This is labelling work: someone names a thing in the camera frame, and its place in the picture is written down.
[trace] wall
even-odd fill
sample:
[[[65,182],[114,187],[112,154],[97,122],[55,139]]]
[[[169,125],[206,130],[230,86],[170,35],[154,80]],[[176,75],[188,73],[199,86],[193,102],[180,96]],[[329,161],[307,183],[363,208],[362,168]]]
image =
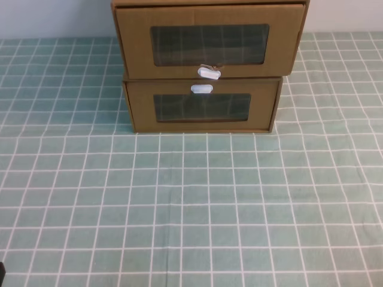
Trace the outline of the wall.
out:
[[[311,0],[307,31],[383,30],[382,0]],[[0,38],[114,35],[110,0],[0,0]]]

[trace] cardboard drawer box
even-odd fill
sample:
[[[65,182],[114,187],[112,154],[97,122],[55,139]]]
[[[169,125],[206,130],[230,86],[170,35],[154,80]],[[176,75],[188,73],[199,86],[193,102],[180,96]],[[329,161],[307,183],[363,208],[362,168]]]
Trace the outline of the cardboard drawer box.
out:
[[[281,87],[281,77],[123,82],[133,129],[143,133],[271,132]]]
[[[113,0],[129,79],[291,73],[309,0]]]

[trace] plaid fabric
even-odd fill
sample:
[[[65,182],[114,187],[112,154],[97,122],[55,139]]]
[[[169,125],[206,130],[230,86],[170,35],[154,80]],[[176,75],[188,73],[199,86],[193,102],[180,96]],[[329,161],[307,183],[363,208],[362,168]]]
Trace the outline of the plaid fabric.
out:
[[[136,135],[116,39],[2,40],[4,286],[382,286],[382,56],[307,33],[271,135]]]

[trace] clear plastic window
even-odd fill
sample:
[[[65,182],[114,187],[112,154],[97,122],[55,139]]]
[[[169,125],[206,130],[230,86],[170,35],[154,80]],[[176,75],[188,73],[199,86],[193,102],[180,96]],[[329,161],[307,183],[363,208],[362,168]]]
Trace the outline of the clear plastic window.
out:
[[[156,66],[259,65],[269,25],[151,27]]]
[[[155,94],[158,122],[247,121],[250,94]]]

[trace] drawer pull tab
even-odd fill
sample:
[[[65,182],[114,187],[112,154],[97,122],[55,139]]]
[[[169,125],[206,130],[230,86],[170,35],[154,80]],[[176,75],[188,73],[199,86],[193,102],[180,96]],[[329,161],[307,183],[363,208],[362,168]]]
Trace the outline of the drawer pull tab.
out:
[[[201,67],[198,69],[198,74],[202,78],[207,78],[207,79],[212,79],[212,80],[217,80],[221,76],[220,71],[210,70],[210,69],[204,68],[204,67]]]
[[[213,91],[212,85],[192,85],[190,87],[194,94],[210,94]]]

